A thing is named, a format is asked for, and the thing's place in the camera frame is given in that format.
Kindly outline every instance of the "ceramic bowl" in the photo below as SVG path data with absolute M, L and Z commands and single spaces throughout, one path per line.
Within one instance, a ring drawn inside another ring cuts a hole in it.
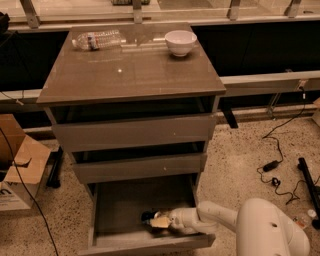
M 186 30 L 170 31 L 164 38 L 171 53 L 178 57 L 186 56 L 197 41 L 197 36 Z

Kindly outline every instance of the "black stand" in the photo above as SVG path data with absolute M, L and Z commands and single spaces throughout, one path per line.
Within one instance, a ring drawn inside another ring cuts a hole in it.
M 320 229 L 320 220 L 319 220 L 319 217 L 320 217 L 320 198 L 319 198 L 320 187 L 314 185 L 312 178 L 310 176 L 310 172 L 309 172 L 307 163 L 306 163 L 305 159 L 302 157 L 299 158 L 298 168 L 299 168 L 299 170 L 301 170 L 303 172 L 303 175 L 304 175 L 305 181 L 307 183 L 315 211 L 318 215 L 318 219 L 312 221 L 312 226 L 315 229 Z
M 52 157 L 54 158 L 54 162 L 53 162 L 51 172 L 47 181 L 47 187 L 59 188 L 60 187 L 59 167 L 60 167 L 60 162 L 63 155 L 63 150 L 61 147 L 59 147 L 58 151 L 52 154 L 53 154 Z

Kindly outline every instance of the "plastic bottle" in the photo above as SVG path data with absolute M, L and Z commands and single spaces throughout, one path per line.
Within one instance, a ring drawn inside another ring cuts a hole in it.
M 72 40 L 72 44 L 76 48 L 87 51 L 111 48 L 121 45 L 121 34 L 117 29 L 86 32 L 80 34 L 77 39 Z
M 300 213 L 293 218 L 293 221 L 297 223 L 302 229 L 309 227 L 312 223 L 312 219 L 316 217 L 314 210 L 310 209 L 307 213 Z

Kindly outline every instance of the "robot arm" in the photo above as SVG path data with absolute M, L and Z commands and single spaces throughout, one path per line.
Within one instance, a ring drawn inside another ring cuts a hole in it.
M 215 233 L 218 223 L 236 233 L 238 256 L 308 256 L 309 239 L 304 231 L 272 203 L 247 200 L 239 212 L 205 201 L 197 208 L 178 208 L 161 216 L 162 227 L 192 228 Z M 157 226 L 157 219 L 150 222 Z

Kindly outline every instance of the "speckled floor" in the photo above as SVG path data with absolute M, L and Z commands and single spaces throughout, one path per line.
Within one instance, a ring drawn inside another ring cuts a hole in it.
M 267 115 L 264 120 L 251 117 L 254 117 L 253 114 L 246 115 L 241 118 L 238 129 L 231 129 L 219 114 L 219 124 L 208 148 L 208 161 L 199 184 L 199 199 L 212 200 L 236 210 L 246 199 L 260 197 L 276 204 L 290 217 L 312 208 L 303 183 L 296 192 L 300 200 L 286 205 L 290 196 L 276 195 L 274 187 L 263 184 L 256 172 L 258 167 L 279 159 L 274 141 L 262 140 L 262 137 L 288 119 L 274 121 L 268 119 Z M 274 136 L 280 140 L 284 161 L 265 178 L 276 176 L 282 181 L 278 192 L 293 191 L 296 183 L 303 178 L 297 169 L 299 157 L 306 159 L 313 179 L 320 175 L 320 127 L 309 115 L 294 119 L 277 129 Z M 54 140 L 43 143 L 52 149 L 57 147 Z M 46 173 L 37 200 L 47 218 L 59 255 L 73 256 L 87 248 L 92 202 L 73 174 L 67 156 L 63 158 L 61 170 L 62 186 L 59 189 L 46 188 Z M 308 227 L 306 233 L 312 246 L 310 255 L 320 255 L 320 231 Z M 216 236 L 211 248 L 170 255 L 236 255 L 236 239 L 231 231 L 220 226 Z M 31 210 L 0 212 L 0 255 L 54 255 L 44 222 L 35 207 Z

